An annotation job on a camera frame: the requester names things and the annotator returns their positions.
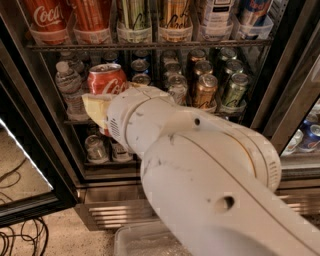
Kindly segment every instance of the white robotic arm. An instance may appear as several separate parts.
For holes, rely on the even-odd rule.
[[[319,231],[273,194],[280,161],[262,135],[155,87],[123,92],[107,116],[142,159],[150,204],[193,255],[320,255]]]

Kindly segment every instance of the bottle cap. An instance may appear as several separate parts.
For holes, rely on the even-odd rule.
[[[66,61],[60,61],[56,64],[56,69],[58,70],[58,72],[60,73],[65,73],[69,70],[69,65],[68,62]]]
[[[61,56],[69,56],[72,52],[60,52]]]

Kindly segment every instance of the silver can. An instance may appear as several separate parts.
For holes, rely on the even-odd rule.
[[[168,93],[173,97],[175,103],[178,105],[186,104],[187,95],[187,79],[183,75],[172,75],[168,78],[166,83]]]
[[[103,140],[97,135],[91,135],[85,140],[85,148],[88,152],[88,160],[108,160]]]
[[[222,105],[230,108],[240,106],[247,90],[249,78],[246,74],[233,74],[221,98]]]
[[[132,82],[147,86],[151,84],[151,78],[147,74],[136,74],[133,76]]]

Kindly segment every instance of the screw hole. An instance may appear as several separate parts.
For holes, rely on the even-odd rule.
[[[225,213],[229,211],[234,205],[234,199],[231,196],[225,196],[221,199],[219,199],[214,204],[214,211],[216,213]]]
[[[195,123],[196,125],[199,125],[199,124],[200,124],[199,118],[196,118],[196,119],[194,120],[194,123]]]

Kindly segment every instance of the water bottle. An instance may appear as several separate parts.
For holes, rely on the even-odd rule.
[[[59,61],[67,61],[69,67],[78,72],[82,81],[87,79],[85,65],[75,52],[61,52]]]
[[[80,75],[69,67],[68,62],[60,61],[56,64],[57,73],[55,82],[62,94],[64,102],[67,104],[67,114],[69,119],[79,120],[86,116],[86,110],[82,100],[83,90]]]

